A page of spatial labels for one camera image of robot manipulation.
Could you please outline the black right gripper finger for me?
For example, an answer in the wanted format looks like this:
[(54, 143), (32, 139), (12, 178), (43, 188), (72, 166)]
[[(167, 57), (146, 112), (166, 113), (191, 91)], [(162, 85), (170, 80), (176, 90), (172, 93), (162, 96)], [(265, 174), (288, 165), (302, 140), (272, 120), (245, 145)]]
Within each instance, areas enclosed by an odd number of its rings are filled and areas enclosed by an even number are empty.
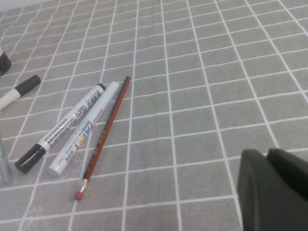
[(308, 229), (308, 163), (278, 148), (242, 151), (237, 191), (245, 231)]

